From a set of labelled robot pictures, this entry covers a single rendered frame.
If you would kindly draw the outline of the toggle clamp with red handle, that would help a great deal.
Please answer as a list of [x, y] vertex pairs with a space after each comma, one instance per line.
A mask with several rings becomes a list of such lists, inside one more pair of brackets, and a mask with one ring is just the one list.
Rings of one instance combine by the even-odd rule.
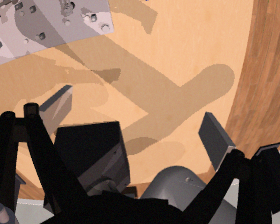
[[63, 1], [63, 5], [64, 5], [64, 12], [66, 12], [66, 15], [71, 15], [73, 14], [73, 9], [75, 8], [75, 4], [73, 2], [70, 2], [70, 0], [67, 0], [68, 3], [66, 4], [65, 3], [65, 0], [62, 0]]

